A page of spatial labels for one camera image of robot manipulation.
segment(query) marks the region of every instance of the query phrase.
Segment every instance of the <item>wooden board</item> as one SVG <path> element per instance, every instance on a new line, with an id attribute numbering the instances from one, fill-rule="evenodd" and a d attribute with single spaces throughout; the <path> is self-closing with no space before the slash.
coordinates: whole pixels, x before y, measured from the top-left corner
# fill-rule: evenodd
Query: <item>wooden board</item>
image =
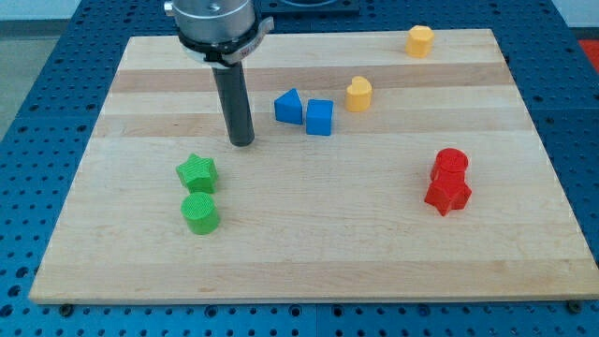
<path id="1" fill-rule="evenodd" d="M 176 37 L 129 41 L 30 297 L 39 303 L 596 298 L 599 271 L 489 30 L 267 36 L 245 62 L 256 141 L 228 142 L 209 68 Z M 362 75 L 372 107 L 350 113 Z M 333 135 L 273 118 L 291 87 L 335 102 Z M 474 193 L 423 202 L 436 153 Z M 175 167 L 213 157 L 220 227 L 189 232 Z"/>

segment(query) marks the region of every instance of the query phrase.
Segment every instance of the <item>blue block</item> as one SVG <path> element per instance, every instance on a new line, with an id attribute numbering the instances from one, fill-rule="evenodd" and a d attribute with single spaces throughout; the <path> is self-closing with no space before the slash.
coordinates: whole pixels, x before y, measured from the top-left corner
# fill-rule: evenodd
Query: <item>blue block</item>
<path id="1" fill-rule="evenodd" d="M 274 100 L 274 117 L 279 122 L 303 124 L 303 106 L 296 88 Z"/>
<path id="2" fill-rule="evenodd" d="M 306 133 L 308 135 L 330 136 L 333 120 L 333 102 L 322 99 L 308 101 L 306 112 Z"/>

